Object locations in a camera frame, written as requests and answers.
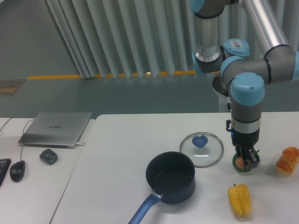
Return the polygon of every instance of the saucepan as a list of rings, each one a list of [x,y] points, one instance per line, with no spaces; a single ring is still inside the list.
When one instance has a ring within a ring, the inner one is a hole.
[[[138,224],[159,201],[177,204],[187,200],[195,189],[195,167],[183,153],[166,152],[156,156],[146,168],[145,177],[153,192],[144,200],[129,224]]]

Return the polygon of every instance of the laptop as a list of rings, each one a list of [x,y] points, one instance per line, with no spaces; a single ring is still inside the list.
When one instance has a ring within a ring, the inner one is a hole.
[[[19,143],[34,147],[75,148],[90,120],[90,112],[40,112]]]

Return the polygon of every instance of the white table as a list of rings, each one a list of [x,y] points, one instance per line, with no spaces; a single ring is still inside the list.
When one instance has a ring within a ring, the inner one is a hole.
[[[7,121],[0,119],[0,127]],[[30,119],[12,119],[0,132],[0,159],[11,159],[11,164],[20,160],[21,146],[18,140],[23,128]],[[86,128],[82,142],[95,121],[91,120]],[[22,160],[26,162],[23,179],[15,183],[9,176],[9,170],[0,187],[1,224],[46,224],[49,223],[63,195],[84,147],[75,149],[53,148],[58,160],[49,166],[40,160],[40,153],[46,148],[24,147]]]
[[[194,194],[185,202],[154,205],[143,224],[239,223],[227,189],[246,184],[253,223],[298,222],[299,168],[291,177],[275,170],[282,150],[299,147],[299,112],[263,113],[258,167],[247,173],[232,165],[235,149],[225,130],[229,113],[102,115],[98,117],[64,196],[54,224],[128,223],[151,193],[145,179],[149,161],[165,151],[178,151],[195,132],[210,132],[224,144],[224,156],[213,167],[196,169]]]

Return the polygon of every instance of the mouse cable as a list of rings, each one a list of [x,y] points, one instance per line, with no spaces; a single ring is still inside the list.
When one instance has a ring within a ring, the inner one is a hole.
[[[8,119],[7,120],[7,122],[5,122],[5,124],[1,127],[1,129],[0,129],[0,132],[2,131],[2,129],[3,129],[3,127],[12,119],[12,118],[10,118],[10,119]]]
[[[25,128],[26,128],[26,126],[27,126],[27,124],[29,123],[29,122],[31,122],[31,121],[33,121],[34,119],[32,119],[32,120],[29,120],[27,123],[26,123],[26,125],[25,125],[25,127],[24,127],[24,129],[23,129],[23,135],[22,135],[22,148],[21,148],[21,155],[20,155],[20,161],[22,160],[22,151],[23,151],[23,146],[24,146],[24,131],[25,131]]]

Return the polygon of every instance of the blue joint cap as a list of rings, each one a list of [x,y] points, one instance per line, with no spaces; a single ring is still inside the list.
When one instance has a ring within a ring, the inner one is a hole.
[[[294,66],[294,72],[291,81],[299,79],[299,51],[296,52],[296,60]]]
[[[200,68],[198,66],[194,52],[192,52],[192,60],[193,60],[194,70],[195,70],[196,74],[203,75],[204,73],[200,70]]]
[[[256,105],[265,96],[263,78],[253,72],[241,73],[233,79],[230,91],[231,97],[239,104]]]
[[[250,55],[249,45],[242,39],[229,39],[223,45],[224,49],[234,56],[247,57]]]
[[[199,10],[201,10],[204,3],[205,0],[189,0],[189,7],[191,12],[197,13]]]
[[[220,72],[221,72],[221,79],[223,81],[223,73],[224,70],[226,69],[226,67],[228,67],[229,64],[231,64],[232,62],[236,61],[236,60],[243,60],[245,61],[242,57],[240,56],[231,56],[227,59],[224,60],[224,62],[222,63],[221,67],[220,67]]]

